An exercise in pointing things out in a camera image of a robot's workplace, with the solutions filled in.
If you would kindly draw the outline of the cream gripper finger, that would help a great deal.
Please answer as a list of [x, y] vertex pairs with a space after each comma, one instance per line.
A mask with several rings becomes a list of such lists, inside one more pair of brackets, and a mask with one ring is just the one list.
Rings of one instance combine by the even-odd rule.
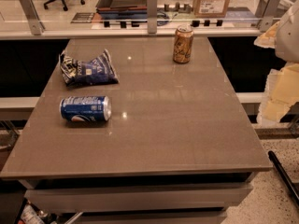
[[264, 49], [273, 49], [276, 46], [276, 37], [279, 22], [273, 24], [266, 32], [254, 40], [254, 45]]
[[286, 63], [267, 76], [257, 116], [258, 123], [279, 123], [299, 102], [299, 63]]

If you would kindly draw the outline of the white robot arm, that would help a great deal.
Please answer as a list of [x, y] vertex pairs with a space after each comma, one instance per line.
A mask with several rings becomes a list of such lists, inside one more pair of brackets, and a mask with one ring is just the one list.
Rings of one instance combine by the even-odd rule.
[[299, 0], [280, 21], [258, 36], [254, 45], [274, 49], [276, 56], [286, 62], [280, 70], [270, 70], [259, 106], [257, 122], [272, 126], [299, 102]]

